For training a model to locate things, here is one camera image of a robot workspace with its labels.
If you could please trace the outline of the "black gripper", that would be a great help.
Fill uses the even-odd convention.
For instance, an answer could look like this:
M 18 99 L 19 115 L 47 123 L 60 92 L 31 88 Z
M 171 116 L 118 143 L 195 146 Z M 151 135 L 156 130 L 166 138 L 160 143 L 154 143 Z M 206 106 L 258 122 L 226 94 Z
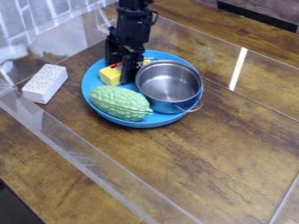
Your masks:
M 159 19 L 159 13 L 150 8 L 155 0 L 119 0 L 116 7 L 116 26 L 108 27 L 106 40 L 106 63 L 112 65 L 123 60 L 120 82 L 131 83 L 144 62 L 144 44 L 150 41 L 151 27 Z M 123 49 L 132 52 L 124 57 Z

